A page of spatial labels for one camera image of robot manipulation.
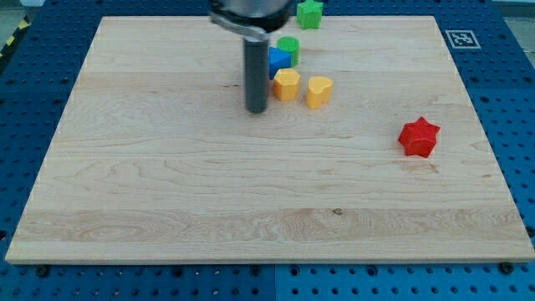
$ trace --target yellow hexagonal block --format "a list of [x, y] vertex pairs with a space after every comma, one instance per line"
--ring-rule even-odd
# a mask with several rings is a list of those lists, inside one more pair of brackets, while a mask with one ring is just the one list
[[273, 93], [281, 101], [296, 100], [301, 89], [301, 74], [292, 68], [279, 69], [273, 82]]
[[308, 81], [307, 105], [317, 109], [331, 100], [333, 80], [324, 76], [313, 76]]

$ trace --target wood grain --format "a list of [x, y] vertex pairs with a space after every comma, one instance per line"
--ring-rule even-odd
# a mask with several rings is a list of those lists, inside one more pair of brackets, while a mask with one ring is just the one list
[[[6, 259], [535, 258], [434, 18], [292, 20], [272, 43], [284, 35], [303, 81], [334, 81], [320, 110], [270, 97], [248, 114], [240, 38], [206, 18], [103, 18]], [[427, 160], [397, 142], [420, 115], [441, 127]]]

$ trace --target toy block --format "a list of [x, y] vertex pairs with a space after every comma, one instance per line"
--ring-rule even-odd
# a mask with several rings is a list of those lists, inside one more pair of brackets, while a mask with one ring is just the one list
[[427, 122], [420, 117], [416, 122], [403, 126], [398, 141], [405, 147], [405, 156], [418, 155], [429, 157], [436, 145], [436, 134], [441, 130], [440, 126]]
[[319, 29], [324, 3], [306, 0], [298, 4], [297, 21], [302, 29], [314, 28]]
[[308, 80], [307, 105], [317, 109], [331, 99], [333, 80], [324, 76], [313, 76]]
[[269, 79], [273, 79], [279, 69], [292, 67], [292, 54], [274, 47], [269, 48]]
[[273, 93], [281, 101], [297, 99], [301, 89], [301, 74], [294, 69], [279, 69], [275, 74]]
[[277, 41], [277, 48], [292, 54], [292, 67], [299, 63], [299, 40], [294, 37], [282, 37]]

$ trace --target blue table surface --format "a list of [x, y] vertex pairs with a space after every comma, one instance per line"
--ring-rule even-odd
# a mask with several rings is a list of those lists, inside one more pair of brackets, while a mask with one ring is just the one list
[[[535, 299], [535, 263], [181, 267], [6, 263], [3, 257], [101, 17], [206, 13], [207, 1], [195, 0], [44, 4], [0, 78], [0, 300]], [[435, 16], [533, 235], [535, 71], [494, 5], [488, 0], [328, 0], [324, 14]], [[446, 30], [471, 30], [480, 48], [457, 48], [460, 45], [453, 44]]]

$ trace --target red block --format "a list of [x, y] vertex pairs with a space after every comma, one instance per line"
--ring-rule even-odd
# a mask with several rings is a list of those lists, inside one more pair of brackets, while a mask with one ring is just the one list
[[418, 155], [429, 157], [436, 145], [436, 134], [440, 126], [427, 122], [420, 117], [416, 122], [405, 124], [398, 141], [405, 147], [405, 156]]

